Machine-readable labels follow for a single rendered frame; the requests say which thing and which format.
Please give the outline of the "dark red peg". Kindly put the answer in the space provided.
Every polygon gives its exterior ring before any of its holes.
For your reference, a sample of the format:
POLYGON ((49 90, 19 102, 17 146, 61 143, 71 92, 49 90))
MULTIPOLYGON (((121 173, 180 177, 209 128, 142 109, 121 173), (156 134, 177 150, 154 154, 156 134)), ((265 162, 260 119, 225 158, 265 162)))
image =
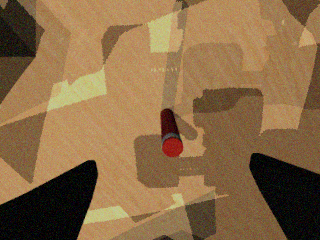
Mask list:
POLYGON ((184 145, 177 128, 175 115, 171 108, 164 108, 160 113, 161 147, 165 156, 177 157, 183 153, 184 145))

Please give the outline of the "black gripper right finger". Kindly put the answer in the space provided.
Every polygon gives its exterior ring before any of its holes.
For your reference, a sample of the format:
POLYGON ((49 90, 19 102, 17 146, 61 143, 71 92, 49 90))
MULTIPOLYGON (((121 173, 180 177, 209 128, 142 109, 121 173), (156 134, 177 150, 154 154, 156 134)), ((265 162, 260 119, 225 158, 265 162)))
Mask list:
POLYGON ((261 153, 249 171, 288 240, 320 240, 320 173, 261 153))

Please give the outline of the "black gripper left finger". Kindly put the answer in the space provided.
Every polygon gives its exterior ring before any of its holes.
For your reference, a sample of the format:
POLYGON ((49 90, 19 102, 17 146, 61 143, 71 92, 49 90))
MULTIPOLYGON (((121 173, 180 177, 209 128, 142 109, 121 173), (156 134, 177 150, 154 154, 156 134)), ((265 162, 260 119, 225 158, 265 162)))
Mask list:
POLYGON ((77 240, 99 176, 96 160, 0 204, 0 240, 77 240))

